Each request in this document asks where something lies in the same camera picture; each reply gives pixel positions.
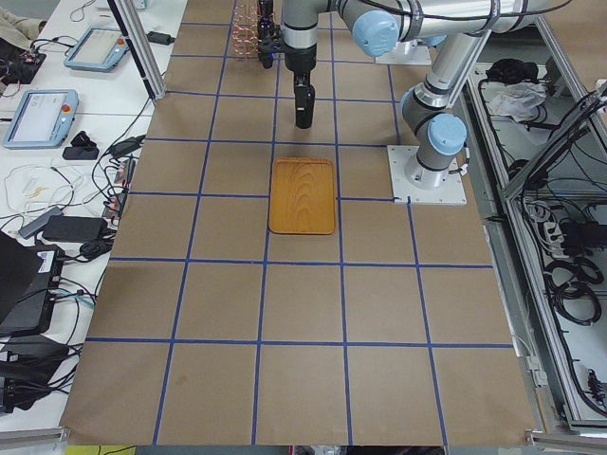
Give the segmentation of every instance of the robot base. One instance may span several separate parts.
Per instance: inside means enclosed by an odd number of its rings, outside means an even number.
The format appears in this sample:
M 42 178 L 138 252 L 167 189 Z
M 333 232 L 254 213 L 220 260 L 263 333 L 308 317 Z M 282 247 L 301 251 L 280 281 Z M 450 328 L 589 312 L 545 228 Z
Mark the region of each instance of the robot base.
M 390 52 L 376 57 L 376 64 L 431 65 L 432 59 L 426 45 L 407 42 L 396 43 L 395 48 Z
M 459 173 L 450 173 L 447 180 L 435 190 L 422 190 L 411 183 L 405 175 L 405 164 L 417 153 L 418 147 L 388 146 L 392 193 L 397 204 L 433 204 L 445 206 L 465 206 L 467 203 L 462 177 Z M 455 159 L 450 170 L 458 168 Z

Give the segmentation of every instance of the blue tablet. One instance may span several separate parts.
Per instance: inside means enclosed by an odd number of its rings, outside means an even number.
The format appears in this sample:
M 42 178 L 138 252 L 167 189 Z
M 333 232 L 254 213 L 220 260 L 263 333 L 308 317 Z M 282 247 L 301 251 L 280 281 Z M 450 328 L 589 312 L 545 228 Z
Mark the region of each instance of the blue tablet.
M 75 90 L 28 90 L 21 98 L 2 145 L 50 149 L 67 137 L 78 108 Z
M 128 48 L 120 30 L 92 27 L 69 50 L 64 65 L 82 71 L 107 73 L 118 64 Z

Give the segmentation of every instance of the robotic arm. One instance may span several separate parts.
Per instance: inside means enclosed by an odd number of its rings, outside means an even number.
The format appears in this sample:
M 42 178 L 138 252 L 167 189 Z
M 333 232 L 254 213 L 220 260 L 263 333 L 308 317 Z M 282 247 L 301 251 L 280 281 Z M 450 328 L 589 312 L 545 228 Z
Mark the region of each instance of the robotic arm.
M 271 0 L 259 0 L 260 7 Z M 448 35 L 425 81 L 407 92 L 403 117 L 419 139 L 416 162 L 407 173 L 417 186 L 435 188 L 466 140 L 466 127 L 444 114 L 459 93 L 491 31 L 528 25 L 548 0 L 284 0 L 283 26 L 261 36 L 260 58 L 271 66 L 284 53 L 294 75 L 296 125 L 309 128 L 314 110 L 310 75 L 316 65 L 319 14 L 337 11 L 359 47 L 378 57 L 398 42 Z M 260 24 L 267 22 L 260 15 Z

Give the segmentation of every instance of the wooden tray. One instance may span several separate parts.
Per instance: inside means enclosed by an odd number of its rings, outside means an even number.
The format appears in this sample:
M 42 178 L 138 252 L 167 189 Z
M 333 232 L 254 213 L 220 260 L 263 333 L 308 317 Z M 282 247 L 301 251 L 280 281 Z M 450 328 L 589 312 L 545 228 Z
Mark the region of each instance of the wooden tray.
M 278 158 L 272 166 L 270 230 L 276 234 L 332 234 L 333 163 L 328 159 Z

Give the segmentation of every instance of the blue joint cap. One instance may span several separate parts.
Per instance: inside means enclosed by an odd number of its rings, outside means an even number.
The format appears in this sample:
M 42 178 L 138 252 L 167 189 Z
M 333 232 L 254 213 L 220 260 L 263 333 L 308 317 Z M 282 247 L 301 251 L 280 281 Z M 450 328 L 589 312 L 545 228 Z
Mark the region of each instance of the blue joint cap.
M 352 36 L 365 54 L 379 57 L 398 41 L 398 23 L 388 11 L 377 9 L 362 14 L 352 27 Z
M 428 139 L 434 149 L 445 156 L 459 154 L 468 130 L 462 120 L 452 114 L 439 114 L 430 120 Z
M 435 46 L 440 45 L 446 39 L 447 39 L 447 35 L 438 35 L 438 36 L 431 36 L 430 38 L 424 38 L 421 41 L 423 41 L 426 44 L 426 46 L 435 47 Z
M 405 103 L 407 102 L 407 98 L 413 93 L 414 88 L 411 87 L 409 90 L 405 92 L 405 94 L 400 99 L 400 113 L 404 116 L 403 109 L 405 108 Z

